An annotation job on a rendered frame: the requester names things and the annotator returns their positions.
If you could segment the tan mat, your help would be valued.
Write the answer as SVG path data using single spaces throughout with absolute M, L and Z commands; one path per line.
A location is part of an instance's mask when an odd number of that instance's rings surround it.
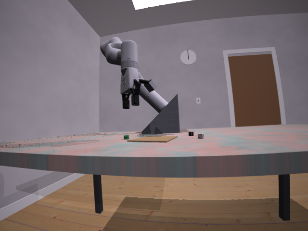
M 128 140 L 128 142 L 169 142 L 175 138 L 177 138 L 177 136 L 146 136 Z

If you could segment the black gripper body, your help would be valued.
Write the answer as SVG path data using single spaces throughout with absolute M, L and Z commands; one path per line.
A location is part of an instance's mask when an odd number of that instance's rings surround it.
M 130 93 L 131 95 L 130 89 L 136 88 L 134 80 L 139 82 L 138 69 L 135 67 L 124 67 L 121 69 L 121 73 L 120 93 Z

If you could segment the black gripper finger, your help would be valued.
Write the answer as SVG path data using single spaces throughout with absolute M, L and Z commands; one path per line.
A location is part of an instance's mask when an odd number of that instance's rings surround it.
M 133 89 L 131 88 L 130 91 L 132 93 L 132 96 L 131 96 L 131 104 L 133 106 L 139 106 L 140 103 L 139 103 L 139 95 L 140 95 L 140 87 L 141 87 L 141 83 L 134 80 L 134 84 L 136 84 L 136 88 Z
M 126 97 L 127 96 L 127 97 Z M 122 100 L 123 100 L 123 109 L 129 109 L 129 96 L 130 93 L 124 93 L 122 94 Z

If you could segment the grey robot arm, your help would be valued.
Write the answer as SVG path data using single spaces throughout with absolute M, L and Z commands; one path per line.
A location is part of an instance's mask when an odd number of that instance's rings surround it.
M 124 67 L 138 69 L 138 48 L 134 41 L 125 40 L 122 42 L 118 37 L 113 37 L 102 43 L 100 49 L 108 63 L 120 65 L 121 69 Z M 152 80 L 144 80 L 139 72 L 138 75 L 141 83 L 140 96 L 160 113 L 168 102 L 154 91 L 157 86 Z

